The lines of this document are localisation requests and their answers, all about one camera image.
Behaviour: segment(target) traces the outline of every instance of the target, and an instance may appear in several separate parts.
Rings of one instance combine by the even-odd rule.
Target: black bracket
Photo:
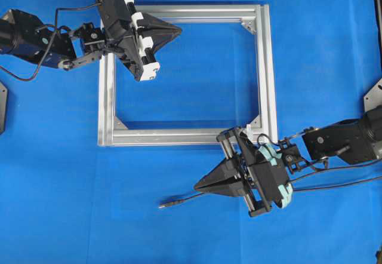
[[[0,134],[5,130],[5,113],[7,110],[8,90],[0,82]]]

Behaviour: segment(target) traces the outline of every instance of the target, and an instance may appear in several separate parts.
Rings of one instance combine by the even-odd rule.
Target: black plastic part
[[[301,157],[300,151],[295,144],[291,144],[288,139],[279,141],[281,158],[289,172],[294,174],[296,171],[301,171],[309,164]]]
[[[101,51],[105,48],[105,34],[99,27],[94,28],[93,23],[84,23],[75,30],[73,36],[81,40],[81,49],[84,54]]]
[[[380,59],[382,62],[382,0],[374,0],[374,7],[375,7],[375,17],[377,19],[378,24],[378,42],[380,45]]]
[[[124,0],[98,0],[98,6],[106,36],[116,42],[122,38],[133,35],[130,27],[131,14],[129,13]]]
[[[181,28],[151,16],[147,13],[142,13],[143,20],[138,20],[137,24],[143,26],[143,30],[139,30],[142,37],[151,36],[154,46],[152,53],[155,54],[164,45],[174,40],[181,34]]]
[[[14,47],[15,30],[14,26],[0,19],[0,54],[8,54]]]
[[[281,159],[276,159],[277,165],[271,165],[266,161],[248,167],[256,176],[264,191],[268,201],[275,202],[279,207],[282,195],[278,188],[279,185],[287,185],[289,176]]]
[[[240,154],[229,149],[232,148],[230,138],[236,139]],[[270,212],[272,201],[281,206],[282,195],[278,187],[289,182],[283,161],[276,159],[276,165],[268,162],[240,127],[222,131],[216,139],[222,144],[226,159],[204,176],[194,189],[211,194],[244,197],[251,217]],[[252,189],[258,190],[260,201],[255,199]]]
[[[8,90],[0,82],[0,134],[5,130],[5,116],[7,112]]]
[[[20,10],[9,10],[0,21],[0,51],[38,64],[52,35],[52,31],[48,29],[36,30],[41,26],[43,23],[37,16]],[[42,65],[57,68],[62,60],[75,58],[69,35],[62,33],[54,39],[50,53]]]
[[[245,189],[243,183],[235,179],[235,175],[239,174],[238,166],[237,157],[222,160],[194,186],[194,190],[228,197],[244,196],[248,190]]]
[[[340,157],[348,164],[377,158],[373,145],[381,140],[382,107],[368,111],[361,119],[347,119],[303,136],[311,159]]]
[[[117,57],[124,66],[133,73],[135,80],[139,81],[143,74],[143,66],[155,62],[154,54],[165,44],[172,41],[181,33],[181,29],[171,25],[149,14],[142,13],[143,20],[137,24],[142,26],[138,32],[131,24],[131,16],[136,13],[132,2],[125,3],[124,0],[98,0],[98,6],[108,49],[113,48]],[[153,48],[146,49],[146,57],[139,55],[136,39],[138,35],[151,37]]]

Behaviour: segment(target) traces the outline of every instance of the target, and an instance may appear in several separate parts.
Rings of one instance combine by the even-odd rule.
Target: metal plate
[[[382,79],[364,95],[363,105],[365,106],[365,112],[382,105]]]
[[[0,82],[0,134],[5,130],[5,112],[7,109],[8,90]]]

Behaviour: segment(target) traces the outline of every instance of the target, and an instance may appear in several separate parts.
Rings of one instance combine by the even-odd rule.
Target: wire
[[[61,29],[68,29],[68,27],[66,26],[61,26],[60,28],[57,27],[57,24],[58,24],[58,12],[59,11],[83,11],[83,10],[88,10],[90,8],[93,8],[95,6],[98,6],[100,5],[101,3],[100,2],[97,2],[95,4],[92,4],[92,5],[89,5],[89,6],[85,6],[85,7],[76,7],[76,8],[64,8],[64,7],[61,7],[61,8],[56,8],[56,14],[54,16],[54,25],[51,25],[51,24],[46,24],[43,26],[43,28],[47,28],[47,27],[53,27],[54,28],[54,31],[50,37],[50,40],[49,40],[49,43],[48,43],[48,46],[47,46],[47,49],[45,50],[45,53],[44,55],[42,56],[42,58],[40,59],[40,61],[38,62],[38,65],[37,65],[37,68],[36,70],[34,71],[33,75],[29,78],[21,78],[15,74],[13,74],[12,72],[6,70],[6,68],[0,66],[0,69],[3,70],[5,73],[11,75],[12,77],[18,79],[19,81],[24,81],[24,82],[28,82],[28,81],[31,81],[33,79],[36,78],[37,76],[37,73],[39,72],[40,70],[40,67],[42,65],[42,63],[44,62],[45,58],[47,57],[52,45],[53,45],[53,41],[54,41],[54,38],[56,37],[57,33],[59,33],[61,31]]]
[[[270,137],[269,137],[267,134],[263,134],[263,133],[261,133],[261,134],[259,134],[259,135],[257,136],[257,140],[256,140],[256,142],[257,142],[258,144],[260,144],[260,138],[261,138],[261,137],[266,137],[266,138],[269,140],[269,142],[270,142],[271,144],[273,144],[274,146],[279,146],[279,144],[274,143],[274,142],[270,139]]]
[[[187,198],[183,198],[183,199],[179,199],[179,200],[175,200],[175,201],[170,201],[170,202],[165,202],[165,203],[160,204],[159,208],[165,208],[165,207],[170,207],[173,205],[181,204],[181,203],[186,202],[187,200],[190,200],[190,199],[196,198],[196,197],[201,197],[202,195],[205,195],[205,194],[206,194],[205,192],[202,192],[200,194],[195,194],[191,197],[187,197]]]
[[[361,183],[372,182],[372,181],[380,180],[380,179],[382,179],[382,176],[373,177],[372,179],[358,180],[357,182],[344,183],[342,185],[323,186],[320,188],[294,188],[293,191],[294,192],[308,192],[308,191],[323,191],[323,190],[334,189],[334,188],[345,188],[347,186],[358,185]]]
[[[333,167],[333,168],[327,168],[327,169],[324,169],[324,170],[319,170],[319,171],[315,171],[314,173],[308,173],[308,174],[305,174],[303,176],[300,176],[296,179],[291,179],[289,182],[291,183],[294,183],[294,182],[297,182],[301,179],[305,179],[307,177],[310,177],[310,176],[314,176],[316,174],[319,174],[319,173],[326,173],[327,171],[333,171],[333,170],[344,170],[344,169],[350,169],[350,168],[361,168],[361,167],[368,167],[370,165],[373,165],[373,164],[376,164],[378,162],[382,161],[382,159],[377,159],[376,161],[372,161],[372,162],[369,162],[367,164],[359,164],[359,165],[348,165],[348,166],[345,166],[345,167]]]

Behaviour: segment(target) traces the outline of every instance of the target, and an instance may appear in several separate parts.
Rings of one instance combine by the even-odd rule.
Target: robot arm
[[[204,176],[194,189],[200,195],[243,197],[251,217],[270,212],[272,203],[285,208],[291,201],[294,192],[292,182],[295,181],[289,179],[287,169],[291,174],[307,167],[313,168],[315,173],[323,172],[328,170],[328,158],[331,156],[338,156],[348,164],[380,159],[382,106],[369,110],[361,119],[345,120],[320,129],[308,128],[286,137],[274,144],[278,146],[277,150],[270,143],[260,144],[259,140],[263,136],[266,137],[260,135],[255,145],[240,127],[221,132],[217,141],[223,148],[225,159]],[[311,161],[303,158],[298,147],[291,143],[298,136],[302,136]],[[233,143],[237,143],[238,151],[235,151]],[[320,162],[325,164],[324,168],[314,167]],[[254,189],[258,191],[260,199],[255,198]]]
[[[154,79],[160,68],[154,54],[179,36],[181,29],[137,12],[134,0],[97,0],[96,4],[86,8],[58,8],[56,23],[59,10],[77,11],[93,6],[98,7],[103,29],[94,27],[92,23],[84,23],[76,30],[67,26],[57,28],[57,24],[44,25],[37,16],[9,10],[0,19],[0,54],[14,55],[41,66],[71,70],[95,62],[102,55],[114,53],[135,80]],[[82,57],[76,56],[72,44],[76,39],[80,40]]]

